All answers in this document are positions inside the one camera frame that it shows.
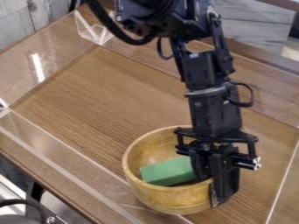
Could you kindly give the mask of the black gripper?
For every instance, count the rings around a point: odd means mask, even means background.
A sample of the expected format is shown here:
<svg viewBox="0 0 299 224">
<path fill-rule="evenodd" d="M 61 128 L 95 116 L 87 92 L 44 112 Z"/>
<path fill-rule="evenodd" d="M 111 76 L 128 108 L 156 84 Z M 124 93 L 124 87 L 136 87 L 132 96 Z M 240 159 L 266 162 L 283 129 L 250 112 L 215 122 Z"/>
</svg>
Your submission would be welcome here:
<svg viewBox="0 0 299 224">
<path fill-rule="evenodd" d="M 218 207 L 239 191 L 239 168 L 262 167 L 256 155 L 258 137 L 242 131 L 242 108 L 254 101 L 239 101 L 238 85 L 226 82 L 220 87 L 190 91 L 186 94 L 191 110 L 191 128 L 178 128 L 178 153 L 191 155 L 191 168 L 198 182 L 212 177 L 210 206 Z M 222 150 L 216 153 L 215 144 Z"/>
</svg>

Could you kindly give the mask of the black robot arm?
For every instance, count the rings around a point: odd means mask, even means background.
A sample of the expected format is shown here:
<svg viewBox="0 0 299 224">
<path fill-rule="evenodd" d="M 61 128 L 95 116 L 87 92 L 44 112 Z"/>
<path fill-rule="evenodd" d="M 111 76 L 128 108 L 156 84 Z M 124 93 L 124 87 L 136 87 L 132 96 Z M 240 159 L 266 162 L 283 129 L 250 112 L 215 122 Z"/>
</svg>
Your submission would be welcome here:
<svg viewBox="0 0 299 224">
<path fill-rule="evenodd" d="M 191 158 L 195 179 L 212 180 L 210 205 L 219 206 L 239 190 L 243 169 L 260 167 L 258 137 L 242 130 L 240 83 L 226 45 L 220 14 L 210 0 L 115 0 L 111 17 L 99 0 L 87 5 L 109 32 L 140 46 L 168 39 L 175 64 L 186 83 L 191 127 L 178 128 L 176 152 Z"/>
</svg>

